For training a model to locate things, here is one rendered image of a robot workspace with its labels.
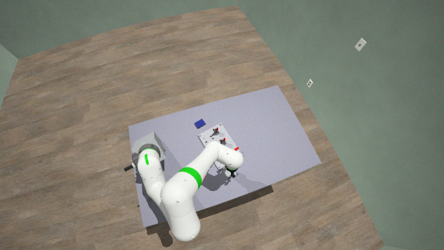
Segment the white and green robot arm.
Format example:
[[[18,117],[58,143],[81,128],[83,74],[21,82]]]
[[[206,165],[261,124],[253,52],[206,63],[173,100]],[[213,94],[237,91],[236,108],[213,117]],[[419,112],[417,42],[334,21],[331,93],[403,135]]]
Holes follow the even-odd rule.
[[[167,182],[160,156],[157,146],[145,144],[138,153],[132,154],[133,163],[124,170],[138,168],[148,196],[164,214],[174,237],[188,242],[199,234],[201,228],[193,197],[208,171],[218,161],[225,165],[224,170],[235,172],[243,164],[243,156],[236,150],[212,141],[206,145],[197,159],[178,171]]]

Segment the blue rectangular plate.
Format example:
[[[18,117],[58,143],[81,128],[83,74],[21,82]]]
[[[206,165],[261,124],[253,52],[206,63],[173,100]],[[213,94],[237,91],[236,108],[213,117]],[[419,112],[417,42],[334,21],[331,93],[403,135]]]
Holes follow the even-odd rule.
[[[203,121],[203,119],[201,119],[201,120],[198,120],[197,122],[195,122],[194,124],[199,129],[200,127],[205,125],[205,122]]]

